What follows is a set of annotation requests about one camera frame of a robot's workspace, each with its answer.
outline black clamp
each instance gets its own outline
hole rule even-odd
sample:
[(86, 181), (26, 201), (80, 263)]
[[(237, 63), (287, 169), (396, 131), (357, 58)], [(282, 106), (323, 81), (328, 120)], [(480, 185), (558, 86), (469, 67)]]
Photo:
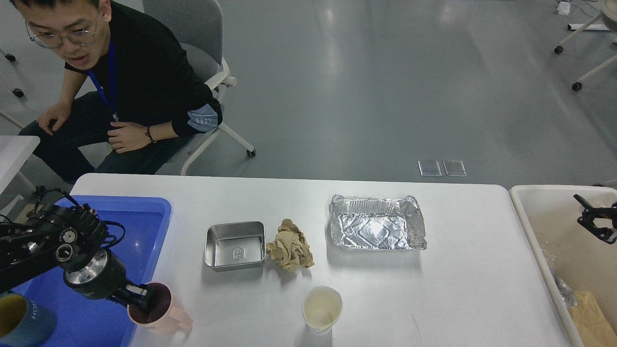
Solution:
[[(582, 216), (577, 220), (578, 224), (600, 240), (610, 245), (615, 243), (617, 240), (617, 203), (614, 203), (611, 207), (593, 207), (578, 194), (575, 194), (574, 198), (585, 208)], [(613, 228), (596, 226), (594, 223), (596, 218), (610, 219), (613, 222)]]

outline white bin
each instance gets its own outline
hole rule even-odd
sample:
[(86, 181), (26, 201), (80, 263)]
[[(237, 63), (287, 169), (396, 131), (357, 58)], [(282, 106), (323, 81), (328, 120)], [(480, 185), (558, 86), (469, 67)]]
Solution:
[[(571, 344), (582, 347), (546, 259), (551, 260), (553, 268), (573, 290), (594, 295), (607, 321), (617, 331), (617, 243), (604, 243), (577, 223), (583, 207), (573, 198), (574, 194), (594, 207), (610, 207), (617, 201), (617, 191), (605, 187), (528, 185), (510, 190)], [(595, 224), (611, 226), (610, 220), (596, 219)]]

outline aluminum foil tray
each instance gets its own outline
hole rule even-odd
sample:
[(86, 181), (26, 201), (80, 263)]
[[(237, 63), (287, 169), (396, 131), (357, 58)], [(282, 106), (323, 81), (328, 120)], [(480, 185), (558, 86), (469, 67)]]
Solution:
[(337, 246), (351, 249), (426, 249), (418, 201), (334, 195), (330, 231)]

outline logo on metal tray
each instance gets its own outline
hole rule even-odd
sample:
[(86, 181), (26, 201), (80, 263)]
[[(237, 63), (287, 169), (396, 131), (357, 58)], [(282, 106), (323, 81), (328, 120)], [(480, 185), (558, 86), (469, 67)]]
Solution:
[(234, 249), (233, 250), (233, 259), (235, 259), (235, 260), (244, 259), (244, 248), (237, 247), (236, 249)]

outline blue lanyard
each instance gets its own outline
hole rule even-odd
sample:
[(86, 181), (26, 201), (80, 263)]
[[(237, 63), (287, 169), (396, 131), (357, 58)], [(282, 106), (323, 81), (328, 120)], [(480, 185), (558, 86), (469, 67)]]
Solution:
[(109, 101), (107, 100), (107, 97), (105, 96), (105, 92), (103, 92), (103, 87), (101, 87), (101, 84), (96, 79), (96, 76), (94, 76), (94, 72), (92, 72), (92, 69), (88, 70), (88, 76), (90, 76), (90, 79), (92, 80), (92, 83), (94, 83), (94, 86), (96, 87), (96, 90), (99, 92), (101, 99), (103, 99), (103, 102), (105, 102), (107, 107), (111, 109), (114, 115), (114, 119), (118, 121), (118, 115), (117, 115), (118, 108), (117, 108), (116, 98), (115, 98), (115, 49), (114, 49), (114, 43), (112, 42), (111, 39), (109, 39), (109, 52), (107, 53), (107, 60), (109, 61), (109, 96), (112, 100), (111, 103), (109, 103)]

